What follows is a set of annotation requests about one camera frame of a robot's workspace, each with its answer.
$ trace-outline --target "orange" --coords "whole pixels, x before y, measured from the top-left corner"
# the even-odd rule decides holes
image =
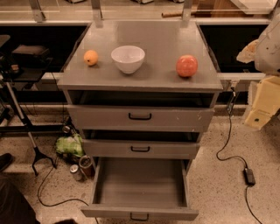
[[[98,61],[97,52],[94,51],[94,50],[86,51],[85,54],[84,54],[84,60],[85,60],[85,63],[90,67],[95,65]]]

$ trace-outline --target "shoe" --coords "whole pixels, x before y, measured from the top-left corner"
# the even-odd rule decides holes
[[[6,169],[12,162],[13,157],[10,153],[5,153],[0,156],[0,172]]]
[[[59,222],[55,222],[54,224],[78,224],[75,222],[75,220],[70,219],[70,220],[61,220]]]

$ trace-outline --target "speckled floor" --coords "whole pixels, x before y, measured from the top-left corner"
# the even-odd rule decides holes
[[[221,162],[216,158],[227,141],[229,120],[224,108],[217,109],[208,131],[202,137],[199,154],[188,173],[190,202],[192,209],[199,210],[199,216],[188,221],[147,221],[147,224],[250,224],[258,223],[250,214],[245,201],[244,169],[241,160]],[[37,109],[29,115],[34,124],[57,123],[62,119],[61,111]],[[10,125],[17,124],[13,118]],[[256,184],[248,189],[248,203],[255,216],[265,224],[280,223],[280,121],[271,120],[261,131],[251,131],[242,125],[242,109],[236,108],[232,117],[232,135],[221,157],[238,155],[244,157],[249,168],[253,169]],[[39,149],[46,155],[56,158],[54,145],[58,134],[34,135]],[[59,206],[42,206],[38,200],[38,189],[46,174],[52,169],[47,160],[36,164],[39,175],[35,177],[31,164],[33,149],[27,135],[2,135],[0,154],[11,153],[15,160],[4,173],[23,193],[37,213],[42,224],[73,218],[78,223],[94,224],[94,218],[86,218],[79,201],[70,201]],[[58,159],[58,167],[53,170],[42,185],[40,198],[47,204],[77,198],[89,201],[93,178],[76,181],[69,172],[70,164]],[[128,220],[101,219],[99,223],[136,223]]]

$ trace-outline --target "power cord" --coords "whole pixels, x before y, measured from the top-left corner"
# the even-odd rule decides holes
[[[58,164],[58,157],[55,158],[54,163],[56,164],[56,167],[57,167],[57,164]],[[49,175],[51,174],[51,172],[53,171],[53,168],[54,168],[54,167],[52,167],[52,169],[46,174],[46,176],[44,177],[42,183],[40,184],[40,186],[39,186],[39,188],[38,188],[38,190],[37,190],[38,201],[41,203],[41,205],[44,206],[44,207],[56,207],[56,206],[62,205],[62,204],[64,204],[64,203],[67,203],[67,202],[69,202],[69,201],[75,201],[75,200],[76,200],[76,201],[82,202],[82,203],[84,203],[86,206],[88,206],[88,203],[85,202],[85,201],[82,200],[82,199],[66,199],[66,200],[63,200],[63,201],[61,201],[61,202],[58,202],[58,203],[55,203],[55,204],[52,204],[52,205],[47,205],[46,203],[44,203],[44,202],[42,201],[42,199],[40,198],[40,194],[42,193],[42,191],[40,191],[40,189],[41,189],[42,185],[45,183],[45,181],[46,181],[46,179],[48,178],[48,176],[49,176]]]
[[[24,91],[25,88],[26,88],[26,89],[30,89],[31,87],[32,87],[31,83],[27,83],[25,86],[23,86],[23,87],[21,88],[21,91]],[[24,105],[25,105],[26,110],[28,111],[28,113],[29,113],[31,116],[35,116],[35,117],[38,116],[38,114],[37,114],[37,112],[36,112],[36,109],[35,109],[35,104],[34,104],[34,102],[32,103],[32,105],[33,105],[33,110],[34,110],[34,114],[28,109],[26,103],[24,103]]]
[[[235,98],[235,88],[234,87],[231,87],[232,91],[233,91],[233,94],[234,94],[234,98]],[[247,187],[245,189],[245,200],[246,200],[246,204],[247,204],[247,207],[248,207],[248,210],[250,211],[250,213],[252,214],[252,216],[260,223],[262,224],[257,218],[256,216],[254,215],[254,213],[252,212],[250,206],[249,206],[249,203],[248,203],[248,188],[249,187],[253,187],[255,185],[255,178],[254,178],[254,174],[253,174],[253,171],[251,169],[249,169],[248,167],[248,164],[246,162],[246,160],[243,158],[243,157],[240,157],[240,156],[232,156],[232,157],[226,157],[226,158],[221,158],[219,157],[219,153],[222,152],[228,145],[228,142],[230,140],[230,137],[231,137],[231,131],[232,131],[232,121],[231,121],[231,116],[232,116],[232,112],[233,112],[233,108],[234,108],[234,105],[235,105],[235,101],[232,101],[233,103],[231,103],[231,107],[227,110],[227,113],[228,113],[228,118],[229,118],[229,131],[228,131],[228,135],[227,135],[227,141],[225,142],[224,146],[221,148],[221,150],[219,150],[217,153],[216,153],[216,157],[220,160],[220,161],[227,161],[229,159],[232,159],[232,158],[237,158],[237,159],[240,159],[243,163],[244,163],[244,175],[245,175],[245,180],[246,180],[246,184],[247,184]]]

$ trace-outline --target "red apple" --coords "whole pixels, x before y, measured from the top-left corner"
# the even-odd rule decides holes
[[[190,77],[196,74],[198,61],[190,54],[181,56],[176,63],[176,71],[181,77]]]

